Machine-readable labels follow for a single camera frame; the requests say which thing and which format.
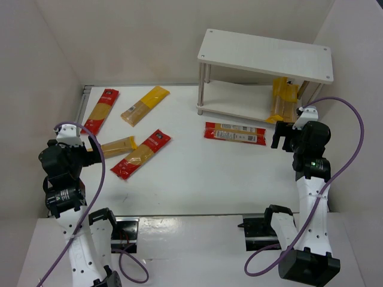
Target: shelf top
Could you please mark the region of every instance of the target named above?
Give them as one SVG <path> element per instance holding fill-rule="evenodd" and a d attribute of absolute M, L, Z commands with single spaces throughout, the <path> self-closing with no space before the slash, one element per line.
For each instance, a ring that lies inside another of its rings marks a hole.
<path fill-rule="evenodd" d="M 198 62 L 331 84 L 331 49 L 325 46 L 208 29 Z"/>

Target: white wall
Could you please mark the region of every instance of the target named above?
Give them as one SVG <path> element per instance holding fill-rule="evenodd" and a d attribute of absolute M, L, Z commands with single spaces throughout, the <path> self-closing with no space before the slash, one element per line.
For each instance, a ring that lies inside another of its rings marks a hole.
<path fill-rule="evenodd" d="M 0 278 L 16 286 L 45 215 L 37 156 L 53 126 L 74 119 L 81 86 L 33 0 L 0 1 L 0 27 Z"/>
<path fill-rule="evenodd" d="M 83 84 L 138 84 L 196 83 L 207 28 L 312 43 L 333 0 L 37 3 Z M 232 80 L 254 78 L 239 76 Z"/>
<path fill-rule="evenodd" d="M 316 44 L 331 47 L 334 83 L 321 96 L 338 96 L 360 112 L 365 139 L 359 156 L 332 184 L 331 205 L 344 212 L 345 225 L 367 287 L 381 286 L 383 270 L 382 76 L 383 10 L 376 0 L 335 0 Z M 333 174 L 354 152 L 359 127 L 341 103 L 318 105 L 332 130 L 325 156 Z"/>

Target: plastic packaging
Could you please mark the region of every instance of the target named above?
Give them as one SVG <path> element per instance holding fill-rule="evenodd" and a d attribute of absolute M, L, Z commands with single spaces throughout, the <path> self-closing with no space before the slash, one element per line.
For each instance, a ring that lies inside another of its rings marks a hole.
<path fill-rule="evenodd" d="M 134 127 L 141 119 L 146 116 L 159 102 L 170 92 L 159 86 L 154 87 L 141 100 L 134 104 L 130 109 L 121 114 L 121 118 Z"/>
<path fill-rule="evenodd" d="M 115 100 L 118 98 L 118 91 L 111 88 L 106 88 L 102 93 L 102 96 L 98 100 L 95 108 L 92 113 L 89 115 L 88 120 L 86 121 L 84 127 L 89 129 L 91 133 L 95 136 L 100 131 L 100 128 L 104 121 L 107 119 L 107 116 L 110 113 L 110 110 L 115 103 Z"/>
<path fill-rule="evenodd" d="M 122 179 L 129 178 L 140 166 L 146 163 L 156 152 L 163 148 L 171 137 L 156 130 L 139 147 L 117 163 L 111 171 Z"/>
<path fill-rule="evenodd" d="M 298 89 L 298 85 L 287 83 L 287 77 L 274 79 L 270 117 L 265 122 L 295 123 Z"/>
<path fill-rule="evenodd" d="M 224 130 L 205 129 L 204 137 L 207 139 L 220 139 L 222 141 L 245 142 L 255 145 L 266 145 L 265 136 L 249 133 L 226 132 Z"/>
<path fill-rule="evenodd" d="M 244 133 L 247 135 L 260 135 L 260 136 L 264 136 L 266 132 L 265 129 L 260 129 L 258 127 L 237 126 L 236 124 L 218 124 L 218 123 L 210 123 L 209 121 L 206 122 L 205 128 L 214 129 L 214 130 L 224 130 L 226 132 Z"/>
<path fill-rule="evenodd" d="M 117 141 L 108 142 L 104 145 L 101 145 L 101 149 L 105 158 L 111 158 L 120 154 L 134 151 L 137 149 L 137 145 L 134 142 L 134 136 L 129 136 L 124 139 L 119 139 Z"/>

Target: cable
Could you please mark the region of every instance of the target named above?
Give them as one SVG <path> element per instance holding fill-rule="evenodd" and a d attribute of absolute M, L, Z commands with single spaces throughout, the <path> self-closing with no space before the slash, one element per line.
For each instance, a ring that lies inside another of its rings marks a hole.
<path fill-rule="evenodd" d="M 137 284 L 143 284 L 143 283 L 146 283 L 148 282 L 149 280 L 149 272 L 148 270 L 145 268 L 145 266 L 142 265 L 141 262 L 139 262 L 133 255 L 129 254 L 127 252 L 127 249 L 130 247 L 130 245 L 128 245 L 127 247 L 125 247 L 124 250 L 121 250 L 121 249 L 112 249 L 112 252 L 116 252 L 116 253 L 119 253 L 120 254 L 120 258 L 118 259 L 118 266 L 120 266 L 120 270 L 121 270 L 121 273 L 122 275 L 129 281 L 132 281 L 133 283 L 137 283 Z M 136 262 L 142 269 L 143 271 L 145 272 L 146 274 L 146 279 L 143 280 L 143 281 L 139 281 L 139 280 L 136 280 L 136 279 L 133 279 L 131 277 L 129 277 L 125 271 L 123 270 L 122 268 L 122 255 L 125 254 L 127 256 L 129 256 L 131 259 L 133 259 L 134 262 Z"/>
<path fill-rule="evenodd" d="M 360 138 L 359 138 L 359 143 L 358 143 L 358 146 L 355 150 L 355 152 L 353 153 L 352 157 L 346 162 L 346 164 L 341 168 L 339 169 L 331 178 L 329 181 L 326 182 L 326 184 L 322 187 L 321 191 L 319 192 L 319 196 L 321 196 L 323 194 L 323 192 L 326 190 L 326 188 L 342 173 L 345 171 L 345 169 L 355 160 L 355 158 L 357 157 L 360 149 L 361 149 L 361 146 L 363 144 L 363 140 L 364 140 L 364 124 L 363 124 L 363 120 L 361 119 L 361 116 L 360 114 L 358 113 L 358 111 L 354 108 L 354 106 L 352 104 L 350 104 L 349 102 L 347 102 L 346 100 L 343 100 L 339 97 L 323 97 L 321 99 L 318 99 L 318 100 L 315 100 L 311 103 L 308 103 L 307 105 L 303 106 L 303 108 L 306 108 L 307 106 L 309 105 L 312 105 L 314 103 L 317 103 L 317 102 L 320 102 L 322 100 L 337 100 L 337 101 L 340 101 L 342 103 L 344 103 L 346 106 L 348 106 L 356 115 L 356 117 L 358 118 L 358 121 L 359 121 L 359 126 L 360 126 Z M 309 214 L 309 216 L 307 217 L 307 220 L 305 222 L 305 224 L 302 226 L 302 228 L 299 230 L 297 236 L 295 237 L 295 239 L 293 240 L 293 242 L 286 248 L 286 250 L 284 252 L 282 252 L 281 256 L 279 256 L 279 258 L 277 260 L 275 260 L 269 267 L 265 268 L 264 270 L 260 271 L 260 272 L 256 272 L 256 273 L 250 273 L 249 271 L 247 271 L 247 267 L 250 263 L 250 261 L 258 254 L 260 253 L 261 251 L 264 251 L 264 250 L 268 250 L 270 248 L 274 248 L 276 247 L 276 245 L 269 245 L 269 246 L 266 246 L 264 248 L 261 248 L 260 250 L 256 251 L 255 253 L 253 253 L 247 260 L 246 260 L 246 263 L 245 263 L 245 267 L 244 267 L 244 271 L 246 273 L 246 275 L 248 276 L 251 276 L 251 277 L 257 277 L 257 276 L 261 276 L 261 275 L 264 275 L 266 274 L 267 272 L 269 272 L 270 270 L 272 270 L 275 266 L 277 266 L 285 257 L 286 255 L 292 250 L 292 248 L 294 247 L 294 245 L 298 242 L 298 240 L 301 238 L 302 234 L 305 232 L 307 226 L 310 224 L 310 221 L 312 219 L 312 217 L 314 216 L 314 213 L 319 205 L 319 202 L 320 202 L 321 198 L 318 197 L 314 203 L 314 206 L 312 207 L 312 210 Z"/>
<path fill-rule="evenodd" d="M 73 124 L 76 127 L 79 127 L 81 129 L 85 130 L 85 132 L 91 137 L 91 139 L 93 139 L 93 141 L 95 142 L 95 144 L 97 146 L 97 149 L 98 149 L 98 151 L 100 153 L 101 166 L 102 166 L 101 179 L 100 179 L 100 184 L 98 186 L 97 192 L 96 192 L 93 200 L 88 205 L 88 208 L 85 210 L 84 214 L 82 215 L 82 217 L 77 222 L 76 228 L 73 231 L 73 235 L 76 235 L 77 232 L 80 229 L 81 224 L 86 219 L 88 213 L 90 212 L 91 208 L 93 207 L 94 203 L 96 202 L 96 199 L 98 198 L 98 195 L 100 195 L 100 192 L 101 192 L 101 189 L 102 189 L 102 185 L 104 184 L 104 179 L 105 179 L 105 170 L 106 170 L 106 168 L 105 168 L 105 158 L 104 158 L 104 154 L 102 153 L 101 146 L 100 146 L 99 142 L 97 141 L 96 137 L 86 127 L 82 126 L 79 123 L 75 123 L 74 121 L 63 121 L 63 122 L 57 124 L 54 127 L 54 129 L 57 130 L 63 124 Z M 65 247 L 62 250 L 62 252 L 60 253 L 60 255 L 57 257 L 57 259 L 52 264 L 52 266 L 48 269 L 46 274 L 42 277 L 42 279 L 40 280 L 39 284 L 37 284 L 37 287 L 41 287 L 41 285 L 45 282 L 45 280 L 47 280 L 47 278 L 50 275 L 50 273 L 54 270 L 54 268 L 57 266 L 57 264 L 63 258 L 63 256 L 65 255 L 66 251 L 68 251 L 68 249 L 69 249 L 70 245 L 72 244 L 73 240 L 74 240 L 74 237 L 69 239 L 68 243 L 65 245 Z"/>

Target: robotic arm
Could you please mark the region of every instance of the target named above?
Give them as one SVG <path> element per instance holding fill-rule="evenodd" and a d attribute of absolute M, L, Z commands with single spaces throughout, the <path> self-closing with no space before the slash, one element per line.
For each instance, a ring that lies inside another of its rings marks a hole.
<path fill-rule="evenodd" d="M 313 286 L 324 286 L 341 268 L 340 261 L 332 257 L 327 231 L 327 196 L 329 187 L 318 195 L 331 178 L 330 162 L 323 157 L 325 145 L 331 138 L 329 127 L 317 122 L 314 106 L 299 108 L 300 118 L 293 123 L 279 121 L 271 148 L 277 148 L 281 136 L 285 137 L 282 149 L 294 153 L 293 169 L 300 198 L 299 230 L 307 220 L 317 197 L 320 203 L 314 217 L 294 249 L 279 263 L 279 276 Z M 281 206 L 266 209 L 266 221 L 276 232 L 284 251 L 298 234 L 293 214 Z"/>
<path fill-rule="evenodd" d="M 73 236 L 87 206 L 81 170 L 101 162 L 96 144 L 89 137 L 93 151 L 88 152 L 74 125 L 63 125 L 56 134 L 39 160 L 47 173 L 43 183 L 45 205 L 60 225 L 66 243 L 73 240 L 68 249 L 73 287 L 120 287 L 118 273 L 111 270 L 110 237 L 117 228 L 113 213 L 105 208 L 89 214 L 89 220 Z"/>

